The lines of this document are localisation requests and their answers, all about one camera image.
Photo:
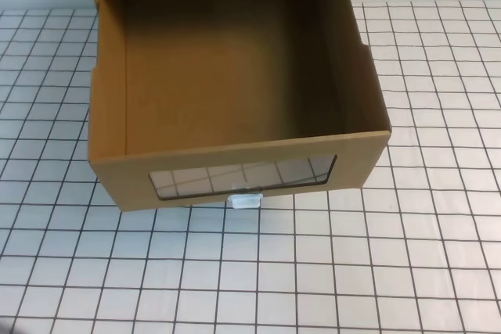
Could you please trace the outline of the white drawer handle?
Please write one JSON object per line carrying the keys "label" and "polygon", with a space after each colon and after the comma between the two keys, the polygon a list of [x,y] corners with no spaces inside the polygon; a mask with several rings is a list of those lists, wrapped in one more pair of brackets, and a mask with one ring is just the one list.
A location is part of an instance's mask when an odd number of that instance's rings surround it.
{"label": "white drawer handle", "polygon": [[235,210],[258,209],[263,199],[261,187],[250,187],[232,190],[227,203]]}

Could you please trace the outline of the white grid-pattern tablecloth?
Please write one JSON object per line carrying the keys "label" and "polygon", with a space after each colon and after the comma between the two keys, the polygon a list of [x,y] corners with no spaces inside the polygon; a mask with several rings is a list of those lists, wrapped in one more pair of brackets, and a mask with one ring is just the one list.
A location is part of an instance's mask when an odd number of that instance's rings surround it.
{"label": "white grid-pattern tablecloth", "polygon": [[499,332],[500,4],[354,11],[392,124],[362,189],[130,213],[87,161],[96,11],[2,11],[2,332]]}

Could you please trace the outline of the brown shoebox drawer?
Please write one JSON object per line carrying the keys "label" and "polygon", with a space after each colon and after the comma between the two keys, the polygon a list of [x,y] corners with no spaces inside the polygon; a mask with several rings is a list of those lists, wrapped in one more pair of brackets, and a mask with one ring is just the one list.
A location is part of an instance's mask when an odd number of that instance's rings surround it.
{"label": "brown shoebox drawer", "polygon": [[123,211],[359,189],[391,137],[351,0],[99,0],[88,160]]}

